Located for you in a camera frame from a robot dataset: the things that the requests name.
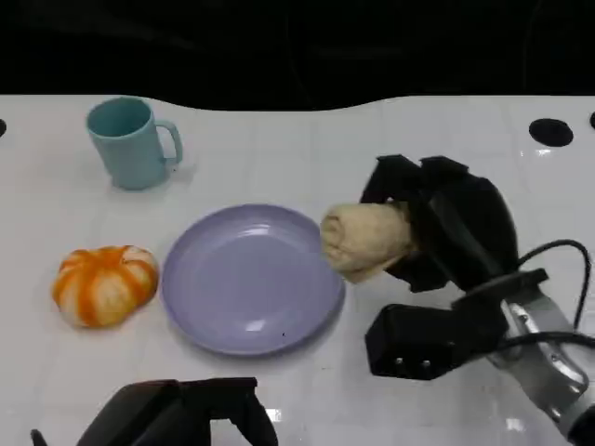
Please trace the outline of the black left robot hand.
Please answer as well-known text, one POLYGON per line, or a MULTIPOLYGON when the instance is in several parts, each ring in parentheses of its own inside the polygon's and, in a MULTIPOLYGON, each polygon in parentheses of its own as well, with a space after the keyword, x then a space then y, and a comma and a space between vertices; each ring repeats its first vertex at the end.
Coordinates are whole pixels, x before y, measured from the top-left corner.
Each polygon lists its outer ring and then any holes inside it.
POLYGON ((120 388, 78 440, 80 445, 209 445, 210 424, 230 421, 251 445, 277 435, 254 377, 156 380, 120 388))

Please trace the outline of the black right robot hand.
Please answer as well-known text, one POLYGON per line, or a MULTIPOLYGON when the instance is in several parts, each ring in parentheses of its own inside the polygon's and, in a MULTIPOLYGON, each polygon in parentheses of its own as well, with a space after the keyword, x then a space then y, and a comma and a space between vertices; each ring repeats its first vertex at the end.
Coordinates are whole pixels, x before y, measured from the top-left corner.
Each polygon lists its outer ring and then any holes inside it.
POLYGON ((406 209, 415 248, 386 271, 413 293, 448 282, 467 292, 518 268, 516 228, 500 191, 450 158, 380 156, 361 201, 406 209))

